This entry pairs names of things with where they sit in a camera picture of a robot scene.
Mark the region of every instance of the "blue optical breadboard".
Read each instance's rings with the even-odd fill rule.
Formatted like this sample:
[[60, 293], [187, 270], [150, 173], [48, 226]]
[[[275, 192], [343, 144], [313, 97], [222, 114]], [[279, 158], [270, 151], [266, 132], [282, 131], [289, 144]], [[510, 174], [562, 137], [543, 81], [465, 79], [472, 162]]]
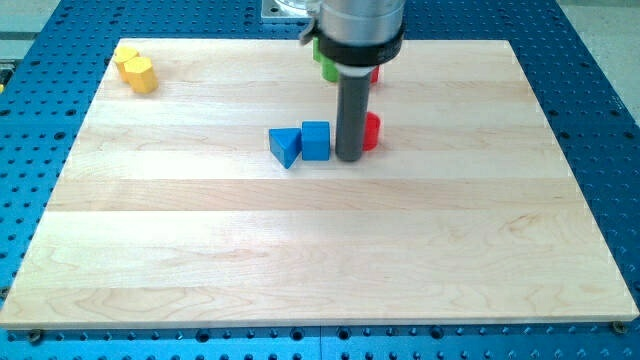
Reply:
[[[506, 39], [640, 299], [640, 130], [554, 1], [412, 1], [407, 39]], [[62, 0], [0, 95], [0, 288], [20, 267], [121, 37], [295, 39], [252, 0]], [[0, 359], [640, 359], [640, 321], [7, 332]]]

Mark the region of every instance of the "wooden board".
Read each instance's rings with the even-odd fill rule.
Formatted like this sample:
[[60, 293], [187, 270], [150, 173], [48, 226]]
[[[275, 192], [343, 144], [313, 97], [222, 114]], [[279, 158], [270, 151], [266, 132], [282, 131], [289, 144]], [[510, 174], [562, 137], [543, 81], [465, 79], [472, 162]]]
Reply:
[[508, 43], [407, 41], [355, 164], [267, 130], [335, 119], [293, 41], [122, 40], [1, 312], [22, 328], [631, 320], [638, 310]]

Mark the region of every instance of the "blue block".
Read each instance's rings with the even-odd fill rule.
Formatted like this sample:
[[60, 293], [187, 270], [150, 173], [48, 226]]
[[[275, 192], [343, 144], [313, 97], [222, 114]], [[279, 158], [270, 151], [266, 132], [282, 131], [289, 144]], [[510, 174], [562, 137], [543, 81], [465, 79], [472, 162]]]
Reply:
[[300, 129], [270, 129], [269, 148], [285, 169], [291, 167], [302, 148]]
[[302, 160], [327, 161], [331, 155], [328, 121], [302, 122]]

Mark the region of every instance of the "blue triangular prism block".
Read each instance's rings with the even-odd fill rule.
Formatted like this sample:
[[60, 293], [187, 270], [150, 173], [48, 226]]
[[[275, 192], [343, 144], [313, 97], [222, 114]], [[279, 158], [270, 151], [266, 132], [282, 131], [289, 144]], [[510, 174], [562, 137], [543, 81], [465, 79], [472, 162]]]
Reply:
[[270, 129], [269, 148], [285, 169], [290, 168], [302, 150], [302, 131], [298, 128]]

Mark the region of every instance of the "yellow hexagonal block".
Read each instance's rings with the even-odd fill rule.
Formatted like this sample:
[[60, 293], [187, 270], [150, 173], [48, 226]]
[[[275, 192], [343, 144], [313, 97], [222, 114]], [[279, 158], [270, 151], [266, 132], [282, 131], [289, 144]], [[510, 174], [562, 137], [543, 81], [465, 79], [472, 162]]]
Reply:
[[158, 87], [158, 79], [153, 72], [151, 59], [147, 57], [133, 58], [124, 63], [124, 69], [133, 91], [147, 94]]
[[128, 82], [127, 73], [124, 70], [124, 64], [140, 55], [138, 50], [130, 47], [130, 46], [118, 46], [114, 52], [113, 62], [116, 64], [118, 68], [118, 72], [120, 73], [120, 78], [124, 82]]

